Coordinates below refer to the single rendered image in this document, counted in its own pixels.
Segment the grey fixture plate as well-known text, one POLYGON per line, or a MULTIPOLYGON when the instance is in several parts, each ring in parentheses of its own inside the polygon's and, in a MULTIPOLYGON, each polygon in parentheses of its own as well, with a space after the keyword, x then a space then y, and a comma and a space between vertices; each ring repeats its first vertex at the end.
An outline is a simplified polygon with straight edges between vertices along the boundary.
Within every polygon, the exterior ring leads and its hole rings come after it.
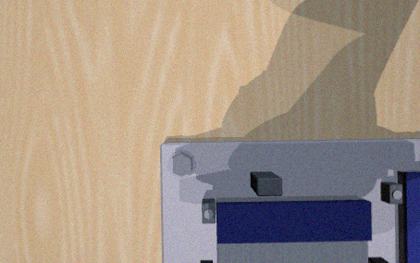
POLYGON ((372 204, 368 257, 399 263, 398 205, 381 201, 381 182, 420 170, 420 138, 160 144, 162 263, 217 263, 216 223, 203 224, 204 198, 258 196, 251 172, 282 179, 282 196, 357 195, 372 204), (187 151, 195 170, 178 179, 169 157, 187 151))

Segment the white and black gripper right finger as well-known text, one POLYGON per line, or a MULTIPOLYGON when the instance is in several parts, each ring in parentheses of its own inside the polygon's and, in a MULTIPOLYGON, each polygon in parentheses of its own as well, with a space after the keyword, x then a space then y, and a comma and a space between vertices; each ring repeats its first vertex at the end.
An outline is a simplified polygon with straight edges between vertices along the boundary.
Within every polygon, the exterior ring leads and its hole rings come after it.
POLYGON ((389 263, 383 257, 369 257, 368 263, 389 263))

